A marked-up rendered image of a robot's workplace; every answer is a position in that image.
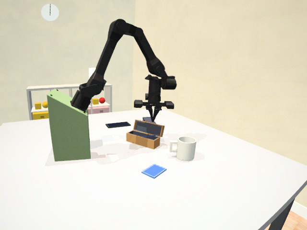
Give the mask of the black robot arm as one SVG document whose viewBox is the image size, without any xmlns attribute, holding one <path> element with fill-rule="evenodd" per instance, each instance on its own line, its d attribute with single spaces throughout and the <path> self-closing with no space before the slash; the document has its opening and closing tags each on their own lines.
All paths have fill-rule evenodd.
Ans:
<svg viewBox="0 0 307 230">
<path fill-rule="evenodd" d="M 71 106 L 86 112 L 89 104 L 91 103 L 91 98 L 100 94 L 101 91 L 104 90 L 104 86 L 106 84 L 106 80 L 104 79 L 105 71 L 116 44 L 123 35 L 130 35 L 135 38 L 146 59 L 148 71 L 153 75 L 161 77 L 161 79 L 159 79 L 156 76 L 148 75 L 145 78 L 146 80 L 149 80 L 149 90 L 159 91 L 161 88 L 163 90 L 174 90 L 177 87 L 175 76 L 167 75 L 164 65 L 154 54 L 147 38 L 143 33 L 143 29 L 130 23 L 126 23 L 123 19 L 117 19 L 110 24 L 107 42 L 97 63 L 95 71 L 87 83 L 80 84 L 79 90 L 77 90 L 72 101 L 70 101 Z"/>
</svg>

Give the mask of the cream white mug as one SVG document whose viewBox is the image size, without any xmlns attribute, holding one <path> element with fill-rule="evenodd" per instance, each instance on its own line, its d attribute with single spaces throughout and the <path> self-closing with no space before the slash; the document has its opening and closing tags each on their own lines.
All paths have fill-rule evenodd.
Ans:
<svg viewBox="0 0 307 230">
<path fill-rule="evenodd" d="M 173 144 L 177 144 L 177 149 L 172 149 Z M 195 148 L 196 148 L 195 138 L 189 136 L 181 136 L 178 138 L 177 141 L 172 141 L 172 140 L 170 141 L 169 152 L 176 152 L 177 153 L 176 156 L 179 160 L 191 161 L 194 159 Z"/>
</svg>

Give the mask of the black smartphone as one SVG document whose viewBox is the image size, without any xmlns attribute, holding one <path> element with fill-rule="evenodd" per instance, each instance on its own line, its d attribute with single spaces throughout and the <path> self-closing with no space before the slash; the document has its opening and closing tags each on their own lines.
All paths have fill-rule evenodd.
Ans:
<svg viewBox="0 0 307 230">
<path fill-rule="evenodd" d="M 109 123 L 109 124 L 106 124 L 106 126 L 108 128 L 115 128 L 115 127 L 127 127 L 127 126 L 131 126 L 131 124 L 128 122 L 118 122 L 118 123 Z"/>
</svg>

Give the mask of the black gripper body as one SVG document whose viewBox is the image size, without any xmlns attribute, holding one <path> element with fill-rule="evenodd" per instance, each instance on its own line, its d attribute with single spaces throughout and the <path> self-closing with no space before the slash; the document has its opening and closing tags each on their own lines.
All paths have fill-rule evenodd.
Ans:
<svg viewBox="0 0 307 230">
<path fill-rule="evenodd" d="M 160 94 L 161 90 L 149 90 L 148 92 L 148 102 L 142 102 L 142 100 L 134 101 L 134 108 L 141 108 L 146 106 L 147 109 L 151 109 L 152 106 L 155 106 L 156 109 L 161 109 L 161 107 L 166 107 L 167 109 L 174 109 L 174 104 L 171 101 L 165 101 L 160 103 Z"/>
</svg>

